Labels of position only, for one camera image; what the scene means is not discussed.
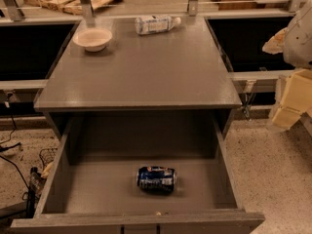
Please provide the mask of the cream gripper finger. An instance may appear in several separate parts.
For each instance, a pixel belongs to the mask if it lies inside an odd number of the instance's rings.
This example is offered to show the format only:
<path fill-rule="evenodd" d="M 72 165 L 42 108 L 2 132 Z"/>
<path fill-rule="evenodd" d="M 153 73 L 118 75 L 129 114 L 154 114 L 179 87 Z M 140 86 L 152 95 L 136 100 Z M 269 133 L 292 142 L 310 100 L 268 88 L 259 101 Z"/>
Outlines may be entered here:
<path fill-rule="evenodd" d="M 279 30 L 263 45 L 262 51 L 271 55 L 277 55 L 282 53 L 286 32 L 286 28 Z"/>
<path fill-rule="evenodd" d="M 286 86 L 273 113 L 272 124 L 284 130 L 312 108 L 312 71 L 299 69 L 286 78 Z"/>

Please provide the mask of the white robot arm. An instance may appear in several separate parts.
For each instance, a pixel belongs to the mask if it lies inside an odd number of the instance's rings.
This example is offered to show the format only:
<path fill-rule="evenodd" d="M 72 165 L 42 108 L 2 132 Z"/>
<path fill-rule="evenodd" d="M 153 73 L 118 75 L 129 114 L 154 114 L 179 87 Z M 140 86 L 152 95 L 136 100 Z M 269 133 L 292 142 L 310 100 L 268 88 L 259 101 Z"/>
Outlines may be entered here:
<path fill-rule="evenodd" d="M 312 107 L 312 0 L 263 45 L 262 51 L 271 55 L 282 53 L 284 62 L 294 67 L 285 79 L 285 87 L 278 80 L 276 94 L 281 96 L 269 114 L 271 128 L 286 131 Z"/>

